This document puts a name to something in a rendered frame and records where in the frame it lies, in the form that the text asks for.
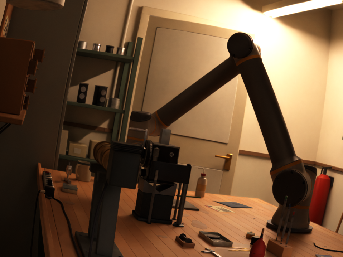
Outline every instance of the white mug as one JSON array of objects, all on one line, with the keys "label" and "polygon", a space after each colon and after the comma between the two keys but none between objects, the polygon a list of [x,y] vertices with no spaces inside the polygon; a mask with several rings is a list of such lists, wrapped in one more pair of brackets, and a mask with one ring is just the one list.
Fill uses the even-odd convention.
[{"label": "white mug", "polygon": [[91,172],[89,170],[91,163],[87,161],[77,161],[75,168],[76,179],[89,182],[91,180]]}]

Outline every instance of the power socket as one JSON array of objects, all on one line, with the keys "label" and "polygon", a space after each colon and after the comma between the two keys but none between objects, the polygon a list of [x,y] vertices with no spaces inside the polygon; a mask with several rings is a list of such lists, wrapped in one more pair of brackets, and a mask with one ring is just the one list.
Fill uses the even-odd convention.
[{"label": "power socket", "polygon": [[43,188],[45,190],[45,197],[48,199],[54,198],[55,196],[55,187],[52,182],[51,172],[43,171]]}]

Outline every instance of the green shelving unit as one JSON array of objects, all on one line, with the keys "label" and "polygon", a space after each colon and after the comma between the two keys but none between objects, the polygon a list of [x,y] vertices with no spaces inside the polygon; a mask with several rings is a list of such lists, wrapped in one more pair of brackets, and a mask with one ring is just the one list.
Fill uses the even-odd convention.
[{"label": "green shelving unit", "polygon": [[[91,109],[96,109],[96,110],[101,110],[101,111],[113,112],[115,117],[114,117],[114,123],[113,123],[113,132],[112,132],[112,136],[111,136],[112,141],[117,141],[117,140],[119,140],[121,142],[125,141],[126,128],[128,126],[129,111],[130,111],[132,94],[133,94],[133,89],[134,89],[134,84],[135,84],[135,79],[136,79],[136,74],[137,74],[137,67],[138,67],[138,61],[139,61],[139,56],[140,56],[140,52],[141,52],[142,42],[143,42],[143,38],[137,38],[134,56],[132,56],[133,47],[134,47],[133,42],[128,43],[126,55],[111,54],[111,53],[98,52],[98,51],[92,51],[92,50],[86,50],[86,49],[77,49],[77,52],[76,52],[76,55],[79,55],[79,56],[124,63],[122,78],[121,78],[120,87],[119,87],[119,94],[118,94],[118,98],[120,99],[120,102],[121,103],[125,102],[125,106],[124,106],[123,110],[112,109],[112,108],[102,107],[102,106],[97,106],[97,105],[88,105],[85,103],[77,103],[77,102],[67,101],[67,105],[73,105],[73,106],[78,106],[78,107],[83,107],[83,108],[91,108]],[[130,74],[130,77],[128,78],[129,82],[127,85],[127,79],[126,78],[128,77],[131,64],[132,64],[131,74]],[[121,130],[120,130],[120,134],[118,136],[121,118],[122,118]],[[62,155],[62,154],[59,155],[59,159],[72,160],[72,161],[83,160],[83,161],[88,161],[90,163],[96,163],[96,160],[92,160],[89,158],[79,158],[79,157],[75,157],[75,156]]]}]

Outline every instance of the red fire extinguisher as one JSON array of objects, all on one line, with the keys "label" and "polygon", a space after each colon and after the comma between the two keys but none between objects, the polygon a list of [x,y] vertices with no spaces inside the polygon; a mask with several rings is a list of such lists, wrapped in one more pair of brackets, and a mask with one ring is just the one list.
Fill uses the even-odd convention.
[{"label": "red fire extinguisher", "polygon": [[322,224],[326,202],[328,200],[331,179],[326,172],[332,167],[323,167],[320,175],[316,178],[310,204],[310,221],[318,225]]}]

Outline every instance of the wooden tabletop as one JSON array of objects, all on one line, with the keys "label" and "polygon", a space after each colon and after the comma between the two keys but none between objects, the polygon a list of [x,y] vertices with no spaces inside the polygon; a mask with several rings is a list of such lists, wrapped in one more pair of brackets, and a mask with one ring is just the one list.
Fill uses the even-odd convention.
[{"label": "wooden tabletop", "polygon": [[[37,168],[38,189],[43,189],[42,172],[52,173],[55,186],[55,198],[63,202],[66,213],[70,219],[73,234],[75,231],[87,232],[91,208],[93,189],[93,178],[90,182],[82,182],[75,179],[75,174],[70,176],[73,185],[78,186],[76,194],[62,192],[63,171]],[[121,190],[118,220],[116,228],[115,243],[124,257],[189,257],[207,256],[211,254],[202,253],[206,247],[215,250],[223,257],[248,257],[249,252],[228,251],[226,247],[214,247],[209,245],[201,237],[199,231],[219,232],[234,242],[234,246],[249,247],[250,240],[245,238],[247,232],[260,235],[265,228],[264,241],[276,238],[276,232],[266,227],[266,222],[271,219],[276,207],[257,198],[234,197],[230,195],[206,194],[204,198],[187,198],[187,201],[197,206],[200,211],[185,210],[183,215],[183,228],[165,224],[146,224],[136,220],[131,212],[135,209],[137,189]],[[229,208],[234,213],[217,212],[205,205],[220,205],[213,201],[238,202],[252,209]],[[77,256],[74,250],[68,225],[63,215],[61,206],[53,199],[45,198],[44,194],[39,197],[40,218],[42,223],[42,234],[45,256]],[[343,257],[343,253],[328,252],[320,250],[313,245],[327,247],[343,251],[343,236],[331,230],[311,223],[313,231],[308,234],[292,233],[288,245],[293,247],[294,257],[314,257],[316,254],[331,255],[332,257]],[[195,248],[181,247],[175,237],[185,233],[195,243]],[[266,257],[274,256],[266,252]]]}]

